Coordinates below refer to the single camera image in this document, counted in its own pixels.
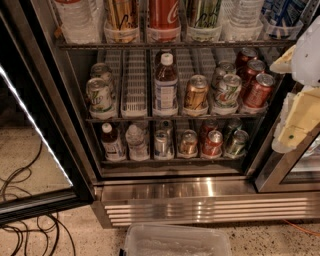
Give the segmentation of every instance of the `refrigerator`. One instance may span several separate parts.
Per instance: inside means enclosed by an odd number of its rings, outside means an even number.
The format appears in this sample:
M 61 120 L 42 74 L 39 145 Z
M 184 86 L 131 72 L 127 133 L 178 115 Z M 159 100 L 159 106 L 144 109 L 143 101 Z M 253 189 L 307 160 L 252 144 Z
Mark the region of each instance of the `refrigerator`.
M 317 15 L 319 5 L 318 1 L 309 2 L 304 29 Z M 150 42 L 147 12 L 141 7 L 137 42 L 107 43 L 102 39 L 99 43 L 67 43 L 59 32 L 55 11 L 50 0 L 1 2 L 1 86 L 9 88 L 8 94 L 22 109 L 23 120 L 29 120 L 27 126 L 34 127 L 42 138 L 69 185 L 2 200 L 0 223 L 88 204 L 103 228 L 141 222 L 192 224 L 319 217 L 319 124 L 292 152 L 280 154 L 271 147 L 287 93 L 303 88 L 291 75 L 273 74 L 276 86 L 261 113 L 216 115 L 209 106 L 204 115 L 188 116 L 179 101 L 177 113 L 162 117 L 155 114 L 152 100 L 153 60 L 160 49 L 175 53 L 179 83 L 183 84 L 194 74 L 211 81 L 217 62 L 226 56 L 234 60 L 243 47 L 257 49 L 259 57 L 271 65 L 295 40 L 190 42 L 186 39 L 187 24 L 181 18 L 179 40 Z M 116 93 L 115 113 L 104 120 L 92 117 L 86 98 L 90 69 L 98 62 L 111 67 Z M 133 99 L 131 105 L 127 104 L 132 96 L 127 90 L 129 84 L 143 91 L 142 99 Z M 184 91 L 178 92 L 182 99 Z M 246 154 L 236 159 L 204 159 L 198 147 L 192 158 L 181 157 L 181 131 L 198 132 L 202 121 L 209 118 L 217 120 L 220 131 L 229 120 L 240 118 L 249 134 Z M 164 120 L 174 124 L 173 157 L 159 160 L 154 155 L 154 135 Z M 126 146 L 125 160 L 107 160 L 101 143 L 105 122 L 119 127 L 123 140 L 129 124 L 147 124 L 149 158 L 130 160 Z

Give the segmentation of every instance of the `plastic bin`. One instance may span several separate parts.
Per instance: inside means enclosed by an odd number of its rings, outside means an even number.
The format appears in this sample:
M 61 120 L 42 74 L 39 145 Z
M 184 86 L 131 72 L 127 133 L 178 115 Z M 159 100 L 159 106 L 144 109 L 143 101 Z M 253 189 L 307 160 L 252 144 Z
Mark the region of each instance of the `plastic bin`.
M 219 230 L 184 226 L 132 224 L 126 256 L 231 256 L 228 236 Z

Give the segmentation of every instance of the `bottle cap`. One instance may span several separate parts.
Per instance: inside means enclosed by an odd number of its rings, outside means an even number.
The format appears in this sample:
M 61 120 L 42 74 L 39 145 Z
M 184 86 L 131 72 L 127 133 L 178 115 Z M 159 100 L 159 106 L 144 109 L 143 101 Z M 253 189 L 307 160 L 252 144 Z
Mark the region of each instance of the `bottle cap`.
M 169 66 L 173 63 L 173 55 L 171 53 L 164 53 L 161 55 L 161 64 Z
M 109 133 L 109 132 L 111 132 L 111 131 L 112 131 L 112 126 L 111 126 L 111 124 L 109 124 L 109 123 L 104 123 L 104 124 L 102 125 L 102 131 L 103 131 L 104 133 Z

